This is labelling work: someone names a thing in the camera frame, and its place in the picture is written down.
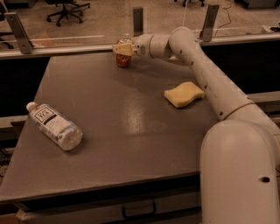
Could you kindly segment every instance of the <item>white bottle cap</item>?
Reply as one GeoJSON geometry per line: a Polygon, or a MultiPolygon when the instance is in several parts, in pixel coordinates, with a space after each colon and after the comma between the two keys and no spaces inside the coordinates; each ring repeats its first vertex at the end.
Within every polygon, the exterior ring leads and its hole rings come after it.
{"type": "Polygon", "coordinates": [[[35,101],[31,101],[26,105],[26,108],[29,112],[31,112],[38,104],[35,101]]]}

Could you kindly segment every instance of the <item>drawer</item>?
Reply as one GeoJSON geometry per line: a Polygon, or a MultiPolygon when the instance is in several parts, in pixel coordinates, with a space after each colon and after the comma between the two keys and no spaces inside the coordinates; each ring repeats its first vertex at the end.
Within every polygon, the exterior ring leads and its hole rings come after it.
{"type": "Polygon", "coordinates": [[[153,217],[176,214],[200,206],[200,193],[190,192],[169,197],[139,200],[118,205],[100,204],[61,207],[37,212],[22,212],[21,224],[81,224],[81,223],[114,223],[135,222],[139,220],[153,221],[153,217]]]}

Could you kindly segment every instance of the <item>bottle label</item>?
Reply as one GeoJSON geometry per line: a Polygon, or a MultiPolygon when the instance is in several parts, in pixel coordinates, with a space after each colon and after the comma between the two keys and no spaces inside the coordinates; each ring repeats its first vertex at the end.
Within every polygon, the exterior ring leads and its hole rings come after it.
{"type": "Polygon", "coordinates": [[[34,117],[41,123],[41,125],[45,125],[49,135],[55,135],[56,138],[59,138],[59,133],[71,124],[68,120],[57,115],[48,107],[43,107],[42,109],[38,110],[34,114],[34,117]]]}

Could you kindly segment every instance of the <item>plastic bottle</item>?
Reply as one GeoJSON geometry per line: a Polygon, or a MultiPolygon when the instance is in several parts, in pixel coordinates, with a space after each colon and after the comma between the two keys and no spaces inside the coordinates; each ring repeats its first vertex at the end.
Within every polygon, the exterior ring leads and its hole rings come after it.
{"type": "Polygon", "coordinates": [[[50,105],[38,105],[32,101],[27,104],[26,108],[38,128],[62,150],[70,151],[80,143],[81,129],[50,105]]]}

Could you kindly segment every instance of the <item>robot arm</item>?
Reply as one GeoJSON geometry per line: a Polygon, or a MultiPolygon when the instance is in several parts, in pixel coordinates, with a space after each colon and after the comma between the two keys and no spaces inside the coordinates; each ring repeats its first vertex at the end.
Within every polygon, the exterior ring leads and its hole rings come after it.
{"type": "Polygon", "coordinates": [[[185,27],[134,40],[140,57],[188,65],[220,122],[200,153],[204,224],[279,224],[279,128],[203,53],[185,27]]]}

